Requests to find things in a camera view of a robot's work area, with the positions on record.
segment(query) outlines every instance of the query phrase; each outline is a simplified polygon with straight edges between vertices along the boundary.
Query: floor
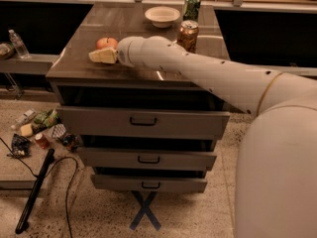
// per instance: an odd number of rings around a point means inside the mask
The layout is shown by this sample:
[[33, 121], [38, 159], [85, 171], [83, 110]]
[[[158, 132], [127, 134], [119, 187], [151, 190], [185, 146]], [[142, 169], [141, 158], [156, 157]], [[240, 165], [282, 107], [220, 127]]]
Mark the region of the floor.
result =
[[[19, 100], [12, 92], [0, 90], [0, 137], [10, 146], [14, 119], [30, 108], [49, 111], [58, 106], [52, 93], [26, 91]], [[49, 138], [55, 149], [55, 161], [72, 157], [78, 170], [68, 195], [68, 213], [72, 237], [234, 237], [234, 193], [236, 161], [239, 143], [252, 117], [233, 111], [224, 137], [215, 149], [216, 164], [208, 173], [204, 193], [159, 192], [150, 210], [161, 225], [159, 230], [143, 216], [135, 230], [131, 223], [140, 205], [130, 191], [95, 189], [91, 168], [83, 166], [75, 153], [60, 142]], [[31, 156], [24, 159], [37, 174], [47, 150], [36, 143], [30, 147]], [[0, 144], [0, 180], [34, 180], [30, 171], [15, 159], [7, 157], [8, 150]], [[70, 237], [65, 214], [66, 190], [75, 170], [74, 159], [65, 159], [55, 166], [45, 179], [39, 197], [29, 217], [29, 228], [17, 235], [15, 229], [30, 194], [29, 190], [0, 190], [0, 237]], [[141, 193], [144, 200], [148, 193]]]

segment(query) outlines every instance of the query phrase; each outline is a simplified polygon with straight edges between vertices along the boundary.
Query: black cable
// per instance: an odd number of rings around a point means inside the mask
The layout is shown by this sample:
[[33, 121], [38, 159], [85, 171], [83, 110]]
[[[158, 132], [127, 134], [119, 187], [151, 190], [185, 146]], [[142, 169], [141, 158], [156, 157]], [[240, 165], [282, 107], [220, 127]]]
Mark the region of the black cable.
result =
[[26, 166], [29, 169], [29, 171], [31, 172], [32, 176], [37, 178], [38, 176], [33, 173], [32, 169], [24, 161], [22, 161], [21, 158], [19, 158], [19, 156], [15, 155], [13, 153], [13, 151], [9, 148], [9, 146], [4, 142], [4, 140], [1, 137], [0, 137], [0, 140], [7, 147], [7, 149], [10, 151], [12, 157], [17, 159], [17, 160], [19, 160], [24, 166]]
[[70, 187], [71, 187], [71, 185], [72, 185], [72, 182], [73, 182], [73, 180], [74, 180], [74, 178], [75, 178], [75, 176], [76, 176], [77, 170], [78, 170], [78, 161], [77, 161], [77, 159], [75, 159], [74, 157], [63, 157], [63, 158], [59, 159], [58, 161], [56, 161], [56, 162], [53, 164], [52, 168], [48, 171], [46, 177], [51, 173], [51, 171], [52, 171], [53, 168], [56, 166], [56, 164], [58, 164], [58, 163], [61, 162], [61, 161], [66, 160], [66, 159], [72, 159], [72, 160], [74, 160], [75, 163], [76, 163], [75, 171], [74, 171], [73, 174], [72, 174], [71, 180], [70, 180], [70, 182], [69, 182], [69, 184], [68, 184], [68, 187], [67, 187], [67, 190], [66, 190], [66, 196], [65, 196], [66, 221], [67, 221], [69, 236], [70, 236], [70, 238], [72, 238], [72, 231], [71, 231], [70, 220], [69, 220], [69, 214], [68, 214], [68, 195], [69, 195]]

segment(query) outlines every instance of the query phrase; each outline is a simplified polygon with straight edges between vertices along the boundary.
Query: black handle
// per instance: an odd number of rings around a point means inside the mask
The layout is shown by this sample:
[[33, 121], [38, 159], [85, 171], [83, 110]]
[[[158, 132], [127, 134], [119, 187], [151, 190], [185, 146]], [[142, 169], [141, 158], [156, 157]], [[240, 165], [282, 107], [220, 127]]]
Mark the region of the black handle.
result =
[[145, 182], [142, 182], [141, 186], [142, 188], [145, 188], [145, 189], [158, 189], [160, 187], [160, 182], [158, 182], [157, 186], [146, 186]]
[[152, 119], [146, 120], [146, 119], [136, 119], [136, 118], [130, 117], [130, 124], [134, 126], [155, 126], [157, 122], [158, 122], [158, 118], [152, 118]]
[[30, 193], [27, 204], [24, 207], [24, 210], [23, 210], [22, 215], [20, 217], [19, 223], [16, 227], [16, 234], [21, 234], [29, 226], [28, 218], [31, 214], [34, 203], [36, 202], [36, 199], [37, 199], [38, 194], [40, 192], [43, 180], [46, 177], [47, 171], [49, 169], [49, 165], [50, 165], [50, 163], [53, 162], [53, 153], [54, 153], [54, 149], [49, 149], [49, 151], [47, 153], [47, 157], [44, 160], [44, 163], [41, 167], [38, 178], [37, 178], [36, 182], [34, 183], [34, 186], [33, 186], [32, 191]]
[[141, 157], [140, 156], [138, 156], [138, 162], [139, 163], [141, 163], [141, 164], [158, 164], [159, 163], [159, 161], [160, 161], [160, 158], [158, 157], [156, 160], [147, 160], [147, 161], [143, 161], [142, 159], [141, 159]]

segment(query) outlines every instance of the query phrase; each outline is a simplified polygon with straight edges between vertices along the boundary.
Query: plastic bottle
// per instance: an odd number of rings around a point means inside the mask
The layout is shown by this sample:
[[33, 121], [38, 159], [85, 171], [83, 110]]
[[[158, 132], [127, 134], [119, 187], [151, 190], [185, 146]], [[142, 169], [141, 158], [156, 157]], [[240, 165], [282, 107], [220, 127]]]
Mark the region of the plastic bottle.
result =
[[29, 59], [31, 56], [25, 44], [23, 43], [19, 34], [14, 32], [14, 30], [9, 30], [10, 41], [16, 49], [20, 59]]
[[18, 130], [22, 125], [30, 122], [35, 116], [36, 111], [32, 108], [16, 119], [16, 123], [11, 126], [12, 130]]

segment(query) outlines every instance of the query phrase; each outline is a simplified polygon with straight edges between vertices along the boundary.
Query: soda can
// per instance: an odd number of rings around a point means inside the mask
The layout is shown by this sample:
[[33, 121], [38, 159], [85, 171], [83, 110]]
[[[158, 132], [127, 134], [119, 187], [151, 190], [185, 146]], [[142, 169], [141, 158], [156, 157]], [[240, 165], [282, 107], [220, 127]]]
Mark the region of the soda can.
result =
[[188, 52], [195, 53], [198, 32], [199, 28], [197, 22], [192, 20], [181, 22], [177, 36], [177, 43]]
[[182, 10], [182, 20], [193, 20], [198, 22], [201, 0], [185, 0]]
[[42, 149], [46, 149], [47, 147], [50, 146], [49, 140], [46, 138], [46, 136], [44, 136], [43, 133], [38, 133], [35, 136], [35, 141]]

